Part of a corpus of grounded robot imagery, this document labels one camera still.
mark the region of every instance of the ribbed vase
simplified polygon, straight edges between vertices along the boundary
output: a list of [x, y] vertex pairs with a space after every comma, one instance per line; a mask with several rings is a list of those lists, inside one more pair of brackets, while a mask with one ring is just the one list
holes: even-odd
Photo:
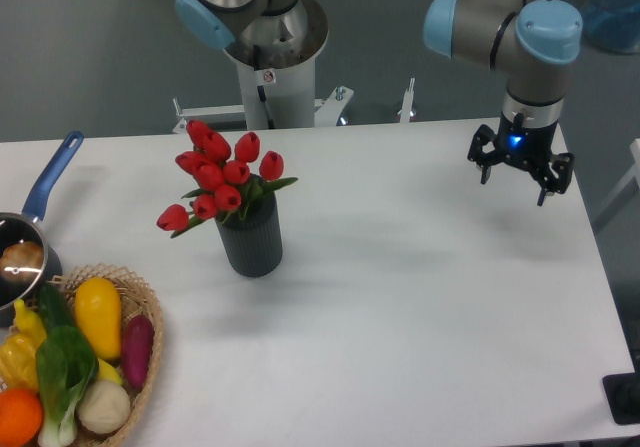
[[246, 277], [262, 277], [282, 260], [282, 238], [275, 194], [266, 196], [245, 220], [216, 221], [231, 267]]

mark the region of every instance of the garlic bulb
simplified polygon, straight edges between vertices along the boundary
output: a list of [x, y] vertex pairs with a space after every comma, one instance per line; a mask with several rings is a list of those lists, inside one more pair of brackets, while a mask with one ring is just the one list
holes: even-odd
[[129, 396], [110, 380], [91, 384], [78, 407], [78, 418], [95, 434], [110, 434], [122, 427], [131, 414]]

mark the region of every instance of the yellow squash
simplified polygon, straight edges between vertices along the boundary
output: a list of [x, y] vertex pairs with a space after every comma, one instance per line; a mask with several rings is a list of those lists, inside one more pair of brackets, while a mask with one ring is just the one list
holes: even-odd
[[86, 280], [76, 291], [74, 312], [78, 328], [96, 356], [107, 362], [118, 360], [122, 305], [116, 287], [101, 277]]
[[36, 348], [47, 338], [42, 319], [34, 311], [27, 309], [24, 300], [18, 299], [13, 303], [16, 310], [14, 323], [21, 334], [28, 335], [35, 342]]
[[120, 377], [116, 368], [102, 359], [98, 359], [98, 376], [96, 380], [110, 380], [118, 385], [122, 385], [122, 377]]

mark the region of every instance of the metal pot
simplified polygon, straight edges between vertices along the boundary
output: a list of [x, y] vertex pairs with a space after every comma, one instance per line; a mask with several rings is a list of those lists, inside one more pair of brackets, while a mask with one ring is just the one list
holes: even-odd
[[35, 294], [43, 282], [62, 274], [60, 258], [38, 223], [44, 219], [51, 189], [83, 140], [77, 131], [67, 135], [31, 188], [22, 214], [0, 213], [0, 328], [13, 323], [16, 300]]

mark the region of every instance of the yellow bell pepper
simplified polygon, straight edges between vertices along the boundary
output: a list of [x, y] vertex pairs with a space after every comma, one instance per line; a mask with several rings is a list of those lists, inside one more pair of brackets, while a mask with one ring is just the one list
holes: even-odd
[[122, 304], [120, 294], [109, 280], [92, 277], [76, 291], [74, 312], [78, 328], [96, 357], [113, 362], [120, 358]]
[[24, 300], [18, 299], [13, 303], [16, 310], [15, 324], [21, 334], [28, 335], [35, 342], [36, 348], [47, 338], [42, 319], [32, 310], [27, 309]]
[[36, 343], [25, 334], [15, 334], [0, 345], [0, 377], [7, 387], [38, 392]]

